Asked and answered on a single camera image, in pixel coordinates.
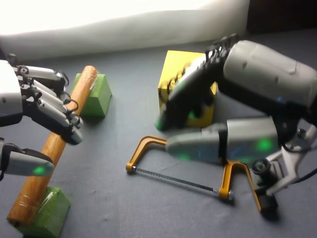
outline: wooden rod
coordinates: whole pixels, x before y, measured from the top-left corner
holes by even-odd
[[[71,93],[71,98],[78,103],[76,114],[82,111],[85,102],[90,94],[90,88],[97,77],[97,70],[92,66],[86,66]],[[67,108],[73,109],[74,102],[67,104]],[[42,149],[42,153],[49,156],[56,166],[65,148],[66,142],[62,138],[51,133]],[[8,221],[15,225],[30,225],[37,214],[44,193],[49,184],[51,176],[47,177],[28,177],[15,200],[11,211],[8,214]]]

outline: gray tabletop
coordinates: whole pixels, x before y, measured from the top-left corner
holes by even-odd
[[[317,68],[317,29],[251,37]],[[30,62],[62,69],[74,79],[85,65],[95,66],[109,81],[113,97],[104,119],[85,119],[84,141],[67,145],[50,182],[72,205],[61,238],[219,238],[316,237],[317,178],[292,185],[276,195],[279,219],[258,212],[247,177],[233,181],[235,203],[141,175],[129,176],[125,165],[145,135],[164,136],[154,127],[159,114],[157,85],[167,50],[203,52],[208,42],[110,54]],[[217,94],[214,121],[260,115]],[[0,136],[22,148],[41,150],[49,132],[24,118],[3,127]],[[317,153],[300,165],[303,175],[317,167]],[[181,161],[163,151],[149,151],[140,167],[219,188],[223,168]],[[0,237],[22,235],[6,216],[25,178],[5,176],[0,183]]]

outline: yellow block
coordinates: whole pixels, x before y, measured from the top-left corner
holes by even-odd
[[[181,71],[184,69],[184,67],[190,64],[194,59],[202,55],[204,54],[194,53],[194,52],[185,52],[185,51],[168,51],[167,52],[162,74],[160,76],[160,80],[158,83],[158,93],[160,92],[161,97],[163,98],[163,101],[162,101],[160,96],[158,97],[159,107],[161,107],[162,104],[168,99],[167,85],[169,81],[172,78],[175,78],[177,73],[179,73],[179,75],[181,76]],[[173,87],[174,87],[174,80],[172,80],[172,83],[169,87],[170,93],[172,92]],[[211,91],[215,99],[216,83],[214,83],[211,86]],[[203,116],[197,119],[192,117],[188,118],[186,122],[186,126],[206,127],[211,125],[213,109],[214,109],[214,103],[209,107],[204,106]]]

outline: robotic arm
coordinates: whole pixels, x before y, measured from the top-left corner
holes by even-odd
[[[17,124],[30,117],[46,129],[61,135],[69,144],[79,144],[83,122],[66,104],[73,101],[65,92],[69,80],[62,72],[47,68],[17,65],[15,55],[0,60],[0,126]],[[20,149],[0,139],[0,180],[3,173],[23,176],[47,176],[54,165],[46,155]]]
[[[228,120],[202,132],[173,136],[167,151],[209,161],[220,158],[222,163],[253,162],[255,176],[270,177],[264,179],[268,195],[298,182],[298,165],[317,135],[317,72],[263,45],[239,41],[236,35],[223,38],[186,69],[162,108],[157,128],[181,128],[190,112],[199,117],[203,104],[210,102],[214,82],[221,93],[267,117]],[[312,124],[308,132],[297,131],[300,119]],[[284,174],[274,162],[281,159]]]

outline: green block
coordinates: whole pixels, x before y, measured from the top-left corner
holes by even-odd
[[[73,88],[78,82],[80,75],[80,73],[76,74],[75,81],[73,82]],[[111,95],[112,93],[106,76],[104,74],[98,74],[94,87],[91,90],[80,115],[105,117]]]
[[[25,237],[57,238],[64,224],[70,201],[56,187],[48,187],[41,207],[30,226],[15,226]]]

